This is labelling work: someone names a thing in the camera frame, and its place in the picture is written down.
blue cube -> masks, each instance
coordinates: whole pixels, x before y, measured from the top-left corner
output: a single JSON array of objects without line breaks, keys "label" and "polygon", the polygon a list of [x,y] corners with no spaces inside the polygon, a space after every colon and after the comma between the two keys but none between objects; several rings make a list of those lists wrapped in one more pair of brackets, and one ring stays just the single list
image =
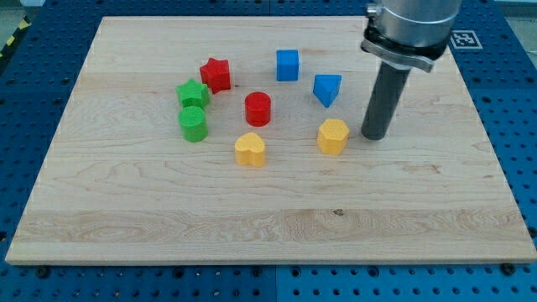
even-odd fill
[{"label": "blue cube", "polygon": [[341,75],[315,75],[313,94],[328,108],[339,94]]},{"label": "blue cube", "polygon": [[276,51],[276,81],[297,81],[299,79],[299,51],[282,49]]}]

yellow heart block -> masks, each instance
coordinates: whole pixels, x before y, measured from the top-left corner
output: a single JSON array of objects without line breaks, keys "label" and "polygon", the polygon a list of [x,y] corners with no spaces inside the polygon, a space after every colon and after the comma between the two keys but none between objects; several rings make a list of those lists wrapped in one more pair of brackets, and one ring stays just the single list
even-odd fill
[{"label": "yellow heart block", "polygon": [[340,119],[328,118],[319,127],[317,145],[324,154],[339,155],[347,146],[349,127]]},{"label": "yellow heart block", "polygon": [[265,165],[265,142],[256,133],[246,133],[235,142],[235,159],[238,164],[254,167]]}]

3d printed block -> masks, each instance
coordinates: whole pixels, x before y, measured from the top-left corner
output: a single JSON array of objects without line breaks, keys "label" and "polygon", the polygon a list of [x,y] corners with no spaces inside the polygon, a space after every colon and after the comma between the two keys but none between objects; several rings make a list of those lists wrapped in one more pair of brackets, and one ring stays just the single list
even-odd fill
[{"label": "3d printed block", "polygon": [[328,108],[339,94],[341,75],[315,75],[313,94]]},{"label": "3d printed block", "polygon": [[299,65],[297,49],[276,50],[276,81],[297,81]]},{"label": "3d printed block", "polygon": [[270,122],[270,96],[264,92],[253,92],[244,100],[246,122],[261,127]]},{"label": "3d printed block", "polygon": [[319,127],[317,145],[324,154],[340,154],[349,138],[349,128],[340,119],[328,118]]},{"label": "3d printed block", "polygon": [[194,79],[189,79],[185,84],[177,86],[175,90],[183,108],[197,106],[203,109],[211,100],[207,85]]},{"label": "3d printed block", "polygon": [[212,94],[232,89],[229,74],[229,61],[209,58],[207,64],[200,67],[201,81],[211,88]]},{"label": "3d printed block", "polygon": [[235,142],[235,159],[238,164],[254,167],[265,165],[265,143],[256,133],[246,133]]},{"label": "3d printed block", "polygon": [[185,140],[195,143],[207,137],[207,121],[203,109],[197,106],[183,108],[178,119]]}]

green hexagon block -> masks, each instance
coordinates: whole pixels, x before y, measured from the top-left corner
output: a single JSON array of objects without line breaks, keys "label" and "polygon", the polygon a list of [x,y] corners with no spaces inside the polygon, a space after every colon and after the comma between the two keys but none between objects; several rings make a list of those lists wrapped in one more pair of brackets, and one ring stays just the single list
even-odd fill
[{"label": "green hexagon block", "polygon": [[185,140],[195,143],[207,137],[207,120],[203,109],[197,106],[183,108],[178,120]]},{"label": "green hexagon block", "polygon": [[189,79],[185,84],[177,86],[175,91],[183,108],[196,106],[203,109],[210,101],[207,85],[194,79]]}]

red star block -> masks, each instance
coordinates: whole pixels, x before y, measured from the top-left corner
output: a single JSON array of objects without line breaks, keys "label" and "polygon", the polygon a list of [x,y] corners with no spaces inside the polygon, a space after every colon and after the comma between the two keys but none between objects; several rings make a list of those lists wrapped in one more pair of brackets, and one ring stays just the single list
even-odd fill
[{"label": "red star block", "polygon": [[209,58],[207,64],[200,67],[201,81],[211,88],[212,94],[232,89],[229,76],[229,62]]}]

